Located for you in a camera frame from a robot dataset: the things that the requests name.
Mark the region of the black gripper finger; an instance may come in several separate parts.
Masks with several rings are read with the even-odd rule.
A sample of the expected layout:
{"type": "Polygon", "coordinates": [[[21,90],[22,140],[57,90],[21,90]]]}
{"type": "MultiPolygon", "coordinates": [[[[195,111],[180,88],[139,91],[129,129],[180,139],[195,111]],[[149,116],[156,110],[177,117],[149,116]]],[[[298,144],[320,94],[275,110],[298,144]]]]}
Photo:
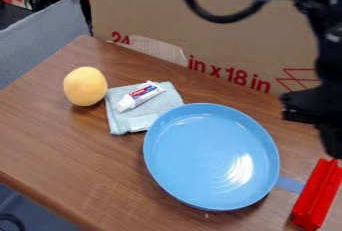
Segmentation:
{"type": "Polygon", "coordinates": [[[335,159],[342,159],[342,128],[322,124],[320,139],[326,153],[335,159]]]}

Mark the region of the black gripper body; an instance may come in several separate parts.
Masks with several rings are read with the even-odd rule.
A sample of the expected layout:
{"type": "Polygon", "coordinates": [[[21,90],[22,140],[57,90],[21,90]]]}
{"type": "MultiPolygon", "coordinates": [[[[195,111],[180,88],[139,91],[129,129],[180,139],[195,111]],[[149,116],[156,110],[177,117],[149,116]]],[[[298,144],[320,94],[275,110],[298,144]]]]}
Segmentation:
{"type": "Polygon", "coordinates": [[[284,120],[342,127],[342,38],[318,40],[315,71],[320,84],[280,96],[284,120]]]}

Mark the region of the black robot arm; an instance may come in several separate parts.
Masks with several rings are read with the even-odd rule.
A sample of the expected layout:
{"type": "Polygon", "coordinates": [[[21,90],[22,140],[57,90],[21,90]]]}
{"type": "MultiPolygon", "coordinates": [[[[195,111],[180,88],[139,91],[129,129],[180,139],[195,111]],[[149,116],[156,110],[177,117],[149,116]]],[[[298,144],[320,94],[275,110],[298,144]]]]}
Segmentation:
{"type": "MultiPolygon", "coordinates": [[[[262,5],[268,0],[255,0],[262,5]]],[[[318,45],[320,84],[280,96],[283,118],[319,130],[326,153],[342,159],[342,0],[291,0],[306,15],[318,45]]]]}

